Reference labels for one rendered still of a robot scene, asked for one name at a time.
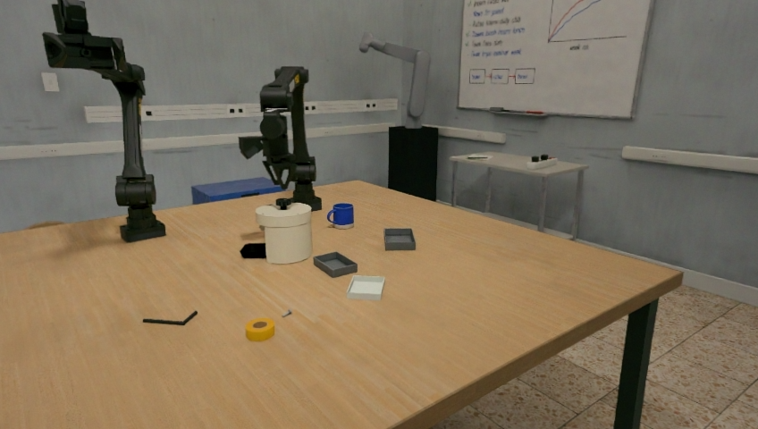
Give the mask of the yellow roll of tape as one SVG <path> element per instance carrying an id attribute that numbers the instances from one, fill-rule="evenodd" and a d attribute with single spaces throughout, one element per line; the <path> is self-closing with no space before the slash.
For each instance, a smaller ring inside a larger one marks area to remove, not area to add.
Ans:
<path id="1" fill-rule="evenodd" d="M 254 329 L 262 328 L 262 329 Z M 266 341 L 274 336 L 274 321 L 269 318 L 254 319 L 246 324 L 246 336 L 250 341 Z"/>

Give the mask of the blue mug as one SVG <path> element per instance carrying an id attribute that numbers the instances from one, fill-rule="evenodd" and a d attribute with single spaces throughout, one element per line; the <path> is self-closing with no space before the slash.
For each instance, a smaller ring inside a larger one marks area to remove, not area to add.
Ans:
<path id="1" fill-rule="evenodd" d="M 347 209 L 339 209 L 339 208 L 347 208 Z M 333 213 L 333 221 L 330 220 L 330 215 L 332 213 Z M 335 229 L 339 229 L 339 230 L 351 229 L 354 226 L 354 206 L 349 203 L 339 203 L 339 204 L 333 205 L 333 210 L 331 210 L 328 213 L 327 220 L 330 223 L 333 223 L 333 227 Z"/>

